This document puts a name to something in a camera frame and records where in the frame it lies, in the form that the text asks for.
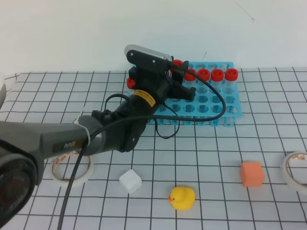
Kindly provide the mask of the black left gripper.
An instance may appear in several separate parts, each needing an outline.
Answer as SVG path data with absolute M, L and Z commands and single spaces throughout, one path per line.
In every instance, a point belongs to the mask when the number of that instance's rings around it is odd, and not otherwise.
M 129 70 L 129 78 L 135 80 L 133 92 L 143 91 L 151 95 L 156 101 L 170 99 L 182 99 L 193 101 L 196 88 L 187 88 L 182 85 L 189 61 L 184 61 L 181 69 L 175 68 L 173 72 L 154 73 L 138 67 Z

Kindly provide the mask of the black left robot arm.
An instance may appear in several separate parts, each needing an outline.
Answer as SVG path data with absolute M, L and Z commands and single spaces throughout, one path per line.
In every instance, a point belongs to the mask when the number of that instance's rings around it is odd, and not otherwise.
M 4 225 L 28 202 L 39 185 L 44 160 L 81 151 L 83 156 L 100 152 L 132 150 L 146 124 L 168 98 L 191 101 L 195 88 L 182 82 L 188 62 L 181 67 L 136 65 L 129 70 L 133 92 L 115 110 L 94 110 L 73 123 L 0 124 L 0 223 Z

